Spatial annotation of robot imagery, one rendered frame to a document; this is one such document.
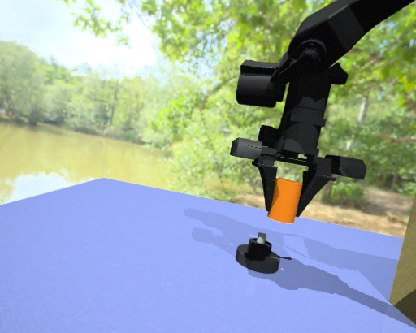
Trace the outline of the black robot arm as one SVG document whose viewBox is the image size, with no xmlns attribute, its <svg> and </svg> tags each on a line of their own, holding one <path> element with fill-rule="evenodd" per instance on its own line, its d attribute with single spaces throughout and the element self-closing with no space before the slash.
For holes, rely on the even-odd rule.
<svg viewBox="0 0 416 333">
<path fill-rule="evenodd" d="M 289 83 L 284 109 L 324 113 L 332 84 L 348 79 L 336 62 L 373 27 L 414 1 L 337 0 L 308 15 L 279 63 L 245 60 L 240 65 L 237 103 L 274 108 L 283 102 Z"/>
</svg>

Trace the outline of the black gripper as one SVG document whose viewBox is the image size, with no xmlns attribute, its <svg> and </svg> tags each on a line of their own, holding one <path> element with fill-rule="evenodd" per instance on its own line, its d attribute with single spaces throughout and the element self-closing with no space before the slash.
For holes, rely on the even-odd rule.
<svg viewBox="0 0 416 333">
<path fill-rule="evenodd" d="M 252 165 L 259 169 L 266 211 L 270 211 L 275 188 L 275 160 L 309 167 L 308 171 L 303 171 L 303 185 L 296 217 L 301 215 L 329 180 L 336 181 L 332 174 L 354 179 L 365 178 L 366 164 L 361 159 L 336 155 L 317 157 L 319 135 L 326 122 L 323 116 L 322 111 L 310 108 L 285 108 L 274 149 L 262 146 L 261 141 L 240 137 L 232 142 L 230 155 L 252 159 Z M 290 152 L 290 155 L 282 155 L 281 152 L 284 151 Z M 307 159 L 299 158 L 299 154 L 304 154 Z"/>
</svg>

